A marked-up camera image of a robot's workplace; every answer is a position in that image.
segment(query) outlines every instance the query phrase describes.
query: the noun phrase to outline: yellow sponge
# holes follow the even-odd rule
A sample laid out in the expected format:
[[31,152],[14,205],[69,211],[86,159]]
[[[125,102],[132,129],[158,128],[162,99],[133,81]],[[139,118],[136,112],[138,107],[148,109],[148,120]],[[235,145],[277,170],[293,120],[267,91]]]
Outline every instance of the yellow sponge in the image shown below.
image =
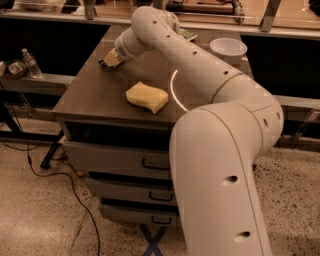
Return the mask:
[[156,114],[167,102],[168,93],[139,82],[126,92],[127,100]]

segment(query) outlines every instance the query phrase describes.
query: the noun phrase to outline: cable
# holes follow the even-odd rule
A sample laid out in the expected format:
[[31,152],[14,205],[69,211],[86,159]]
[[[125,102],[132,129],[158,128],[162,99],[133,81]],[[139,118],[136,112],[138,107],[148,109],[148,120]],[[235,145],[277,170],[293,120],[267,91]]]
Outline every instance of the cable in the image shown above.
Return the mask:
[[[5,91],[4,86],[3,86],[3,84],[1,83],[1,81],[0,81],[0,86],[1,86],[2,90]],[[18,124],[19,128],[21,129],[21,131],[23,131],[22,126],[21,126],[21,124],[20,124],[20,122],[19,122],[19,120],[18,120],[16,111],[14,110],[14,108],[13,108],[13,106],[12,106],[11,104],[10,104],[10,107],[11,107],[13,113],[14,113],[14,116],[15,116],[15,118],[16,118],[16,121],[17,121],[17,124]],[[36,147],[38,147],[42,142],[40,142],[40,143],[39,143],[38,145],[36,145],[35,147],[30,148],[29,140],[26,138],[26,143],[27,143],[27,149],[26,149],[26,150],[19,149],[19,148],[15,148],[15,147],[11,147],[11,146],[9,146],[8,144],[6,144],[6,143],[4,143],[4,142],[2,142],[2,141],[0,141],[0,142],[3,143],[5,146],[10,147],[10,148],[12,148],[12,149],[21,150],[21,151],[27,151],[27,158],[28,158],[29,166],[30,166],[33,174],[36,175],[37,177],[46,178],[46,177],[52,177],[52,176],[62,175],[62,176],[67,176],[67,177],[70,179],[70,181],[71,181],[71,188],[72,188],[72,192],[73,192],[74,196],[75,196],[76,199],[78,200],[79,204],[89,213],[90,218],[91,218],[91,220],[92,220],[93,226],[94,226],[95,231],[96,231],[96,234],[97,234],[97,240],[98,240],[98,241],[97,241],[97,243],[98,243],[97,255],[99,256],[99,255],[100,255],[100,245],[101,245],[101,241],[100,241],[100,234],[99,234],[99,230],[98,230],[97,224],[96,224],[96,222],[95,222],[95,220],[94,220],[94,217],[93,217],[91,211],[88,209],[88,207],[86,207],[86,206],[81,202],[79,196],[77,195],[77,193],[76,193],[76,191],[75,191],[75,188],[74,188],[74,181],[73,181],[73,179],[72,179],[72,176],[71,176],[70,174],[64,173],[64,172],[61,172],[61,173],[51,173],[51,174],[46,174],[46,175],[41,175],[41,174],[38,174],[38,173],[35,172],[35,170],[33,169],[33,166],[32,166],[32,159],[31,159],[31,156],[30,156],[30,151],[33,150],[33,149],[35,149]]]
[[90,218],[92,220],[92,223],[93,223],[93,226],[95,228],[95,231],[96,231],[96,234],[97,234],[97,243],[98,243],[98,249],[97,249],[97,255],[99,256],[100,255],[100,244],[101,244],[101,241],[100,241],[100,234],[99,234],[99,230],[98,230],[98,227],[97,227],[97,224],[96,224],[96,221],[94,220],[94,217],[91,213],[91,211],[88,209],[88,207],[86,207],[80,200],[79,196],[77,195],[76,191],[75,191],[75,188],[74,188],[74,181],[73,181],[73,178],[72,176],[69,174],[69,173],[65,173],[65,172],[61,172],[61,173],[51,173],[51,174],[46,174],[46,175],[41,175],[41,174],[38,174],[35,172],[35,170],[33,169],[33,166],[32,166],[32,159],[31,159],[31,156],[29,154],[29,151],[28,152],[28,163],[29,163],[29,166],[33,172],[34,175],[36,175],[37,177],[40,177],[40,178],[46,178],[46,177],[52,177],[52,176],[58,176],[58,175],[62,175],[62,176],[66,176],[70,179],[71,181],[71,188],[72,188],[72,192],[74,194],[74,196],[76,197],[76,199],[78,200],[79,204],[88,212],[88,214],[90,215]]

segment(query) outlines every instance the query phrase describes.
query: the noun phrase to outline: table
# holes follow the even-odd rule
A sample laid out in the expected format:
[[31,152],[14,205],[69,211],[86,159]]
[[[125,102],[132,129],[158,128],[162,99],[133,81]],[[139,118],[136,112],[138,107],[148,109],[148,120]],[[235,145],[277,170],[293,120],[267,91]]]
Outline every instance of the table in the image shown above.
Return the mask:
[[[52,113],[67,137],[63,147],[69,160],[86,173],[104,217],[179,226],[168,150],[172,128],[185,110],[173,93],[187,109],[206,102],[179,73],[170,90],[175,68],[157,50],[116,69],[100,67],[127,27],[110,27]],[[240,39],[233,32],[195,32],[195,43],[204,48],[217,37]],[[246,61],[238,68],[250,71]],[[169,102],[156,115],[126,100],[125,92],[139,81],[168,92]]]

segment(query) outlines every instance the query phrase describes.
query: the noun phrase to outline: white bowl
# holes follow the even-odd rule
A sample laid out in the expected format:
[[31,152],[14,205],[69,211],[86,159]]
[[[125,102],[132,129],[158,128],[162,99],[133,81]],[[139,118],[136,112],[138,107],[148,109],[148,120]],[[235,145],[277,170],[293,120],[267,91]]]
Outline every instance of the white bowl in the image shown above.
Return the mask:
[[248,50],[243,42],[232,38],[215,39],[211,41],[210,49],[213,55],[230,65],[239,64]]

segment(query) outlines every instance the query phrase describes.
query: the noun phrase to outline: floor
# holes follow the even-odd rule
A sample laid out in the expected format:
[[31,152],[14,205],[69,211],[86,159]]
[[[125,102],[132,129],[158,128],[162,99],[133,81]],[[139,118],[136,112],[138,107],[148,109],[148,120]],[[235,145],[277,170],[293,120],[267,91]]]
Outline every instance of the floor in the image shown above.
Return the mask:
[[[56,134],[60,129],[51,121],[19,121],[29,132]],[[8,128],[2,123],[0,129]],[[254,172],[273,254],[320,255],[320,141],[303,138],[295,149],[285,141],[260,157]],[[68,164],[62,147],[49,170],[40,168],[49,147],[30,142],[32,167],[39,175],[72,176],[75,192],[97,225],[100,255],[188,255],[179,228],[103,219],[98,200],[84,185],[85,178]],[[24,141],[0,139],[0,255],[97,255],[92,219],[75,198],[70,179],[36,176],[26,148]]]

